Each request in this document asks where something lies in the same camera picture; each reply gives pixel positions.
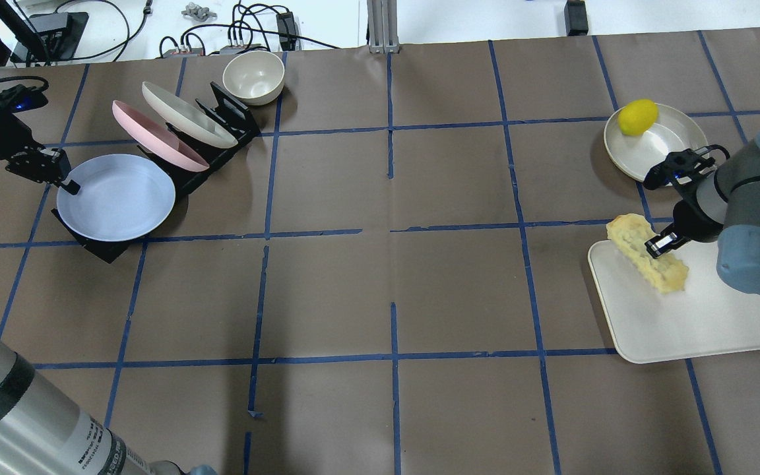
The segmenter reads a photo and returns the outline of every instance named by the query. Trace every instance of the yellow lemon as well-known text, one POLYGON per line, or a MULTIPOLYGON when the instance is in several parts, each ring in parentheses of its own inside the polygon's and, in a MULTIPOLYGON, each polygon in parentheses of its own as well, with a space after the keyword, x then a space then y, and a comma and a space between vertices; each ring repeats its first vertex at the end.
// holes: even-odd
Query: yellow lemon
POLYGON ((624 135, 642 135, 658 118, 658 106, 649 99, 628 103, 617 117, 617 125, 624 135))

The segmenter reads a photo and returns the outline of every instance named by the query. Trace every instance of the food on tray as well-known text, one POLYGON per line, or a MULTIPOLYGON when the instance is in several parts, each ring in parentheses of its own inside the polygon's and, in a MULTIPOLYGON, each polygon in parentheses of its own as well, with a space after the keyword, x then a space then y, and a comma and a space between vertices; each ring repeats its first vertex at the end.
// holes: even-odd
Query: food on tray
POLYGON ((653 259, 647 252, 645 243, 655 236, 655 232, 645 217, 639 214, 621 214, 606 225, 606 233, 661 294, 685 289, 687 265, 670 253, 653 259))

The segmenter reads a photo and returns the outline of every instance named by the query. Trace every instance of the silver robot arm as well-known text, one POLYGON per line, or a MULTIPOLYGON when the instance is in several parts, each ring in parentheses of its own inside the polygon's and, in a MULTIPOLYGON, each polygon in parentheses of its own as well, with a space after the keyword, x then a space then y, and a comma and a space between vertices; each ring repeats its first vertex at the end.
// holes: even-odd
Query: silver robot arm
POLYGON ((710 148, 722 149, 671 153, 647 174, 648 189, 669 181, 682 197, 672 225, 647 241, 648 252, 657 257, 691 240, 716 240, 723 282, 760 295, 760 132, 720 166, 708 157, 710 148))

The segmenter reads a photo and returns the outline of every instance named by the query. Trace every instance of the white bowl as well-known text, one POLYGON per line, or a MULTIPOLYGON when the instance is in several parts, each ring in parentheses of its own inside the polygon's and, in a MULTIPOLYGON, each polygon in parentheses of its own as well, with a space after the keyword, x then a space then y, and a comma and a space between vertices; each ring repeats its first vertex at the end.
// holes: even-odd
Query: white bowl
POLYGON ((250 106, 272 102, 283 91, 286 68, 277 54, 248 51, 227 63, 222 73, 224 89, 250 106))
POLYGON ((703 130, 684 112, 664 104, 657 106, 658 119, 642 135, 633 137, 621 132, 618 116, 623 108, 609 117, 603 131, 603 141, 612 162, 641 183, 649 169, 663 162, 667 154, 685 148, 697 150, 709 144, 703 130))

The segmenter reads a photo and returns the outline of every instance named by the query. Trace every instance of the white tray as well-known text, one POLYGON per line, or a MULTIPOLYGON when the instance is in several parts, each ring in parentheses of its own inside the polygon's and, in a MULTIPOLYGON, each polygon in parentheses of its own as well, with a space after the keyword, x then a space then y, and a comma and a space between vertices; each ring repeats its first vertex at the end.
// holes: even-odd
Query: white tray
POLYGON ((717 244, 688 243, 673 254, 690 268, 685 290, 662 295, 612 241, 588 250, 618 354, 645 364, 760 350, 760 296, 717 276, 717 244))

